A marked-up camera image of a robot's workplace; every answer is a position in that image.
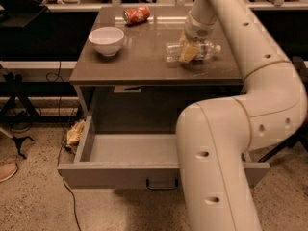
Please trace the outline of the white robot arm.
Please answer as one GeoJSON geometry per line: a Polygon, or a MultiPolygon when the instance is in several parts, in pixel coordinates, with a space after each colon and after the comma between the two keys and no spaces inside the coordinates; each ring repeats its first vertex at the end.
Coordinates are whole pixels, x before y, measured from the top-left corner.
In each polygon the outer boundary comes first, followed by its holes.
{"type": "Polygon", "coordinates": [[[192,231],[262,231],[242,155],[283,141],[303,123],[307,94],[295,67],[244,0],[195,0],[185,23],[205,39],[218,22],[243,78],[242,95],[198,101],[176,124],[192,231]]]}

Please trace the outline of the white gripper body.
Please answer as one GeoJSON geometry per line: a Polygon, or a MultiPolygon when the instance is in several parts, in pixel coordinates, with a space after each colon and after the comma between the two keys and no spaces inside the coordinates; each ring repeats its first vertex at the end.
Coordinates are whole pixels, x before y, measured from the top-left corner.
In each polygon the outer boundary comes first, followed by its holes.
{"type": "Polygon", "coordinates": [[[213,32],[216,25],[214,13],[193,13],[189,11],[185,21],[184,32],[189,41],[204,41],[213,32]]]}

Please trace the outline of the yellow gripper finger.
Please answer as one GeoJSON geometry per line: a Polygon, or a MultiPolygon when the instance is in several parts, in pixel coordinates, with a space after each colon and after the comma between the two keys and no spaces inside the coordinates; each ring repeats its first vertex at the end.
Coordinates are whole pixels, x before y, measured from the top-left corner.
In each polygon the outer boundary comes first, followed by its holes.
{"type": "Polygon", "coordinates": [[[179,61],[181,63],[189,63],[200,52],[200,46],[198,42],[188,41],[183,44],[179,61]]]}
{"type": "Polygon", "coordinates": [[[185,34],[185,31],[182,31],[178,43],[179,43],[180,45],[183,45],[185,42],[186,42],[186,34],[185,34]]]}

